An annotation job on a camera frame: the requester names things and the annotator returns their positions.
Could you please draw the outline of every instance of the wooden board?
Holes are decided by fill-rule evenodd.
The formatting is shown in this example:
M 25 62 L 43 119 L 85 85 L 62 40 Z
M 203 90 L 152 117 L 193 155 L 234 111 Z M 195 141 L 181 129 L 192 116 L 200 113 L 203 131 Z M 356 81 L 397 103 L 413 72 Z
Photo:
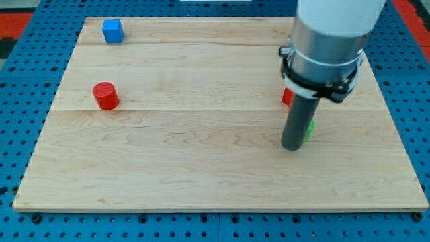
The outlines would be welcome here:
M 294 19 L 87 18 L 13 203 L 20 212 L 395 212 L 428 208 L 365 60 L 313 137 L 280 145 L 278 48 Z M 111 81 L 113 111 L 91 94 Z

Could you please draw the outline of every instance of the blue perforated panel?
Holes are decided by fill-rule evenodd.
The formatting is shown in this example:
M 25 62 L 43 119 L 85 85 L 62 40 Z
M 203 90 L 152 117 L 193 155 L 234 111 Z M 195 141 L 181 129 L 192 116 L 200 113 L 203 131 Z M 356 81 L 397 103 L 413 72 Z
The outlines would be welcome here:
M 86 16 L 289 16 L 295 1 L 43 0 L 0 72 L 0 241 L 430 241 L 430 214 L 18 214 L 14 192 Z M 388 3 L 365 50 L 429 197 L 430 67 Z

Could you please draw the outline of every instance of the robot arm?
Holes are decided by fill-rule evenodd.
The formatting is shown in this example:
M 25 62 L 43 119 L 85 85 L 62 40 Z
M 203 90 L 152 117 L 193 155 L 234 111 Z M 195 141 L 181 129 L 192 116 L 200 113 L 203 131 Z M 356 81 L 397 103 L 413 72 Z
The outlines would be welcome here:
M 363 47 L 386 0 L 298 0 L 296 20 L 279 55 L 296 94 L 282 145 L 298 150 L 320 98 L 342 102 L 359 80 Z

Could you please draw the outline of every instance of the red cylinder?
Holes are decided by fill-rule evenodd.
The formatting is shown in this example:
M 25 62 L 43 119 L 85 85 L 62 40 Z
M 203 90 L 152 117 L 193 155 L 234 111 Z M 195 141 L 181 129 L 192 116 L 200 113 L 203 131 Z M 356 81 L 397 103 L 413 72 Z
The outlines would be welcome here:
M 115 87 L 108 82 L 101 82 L 95 85 L 93 95 L 102 110 L 114 109 L 120 103 Z

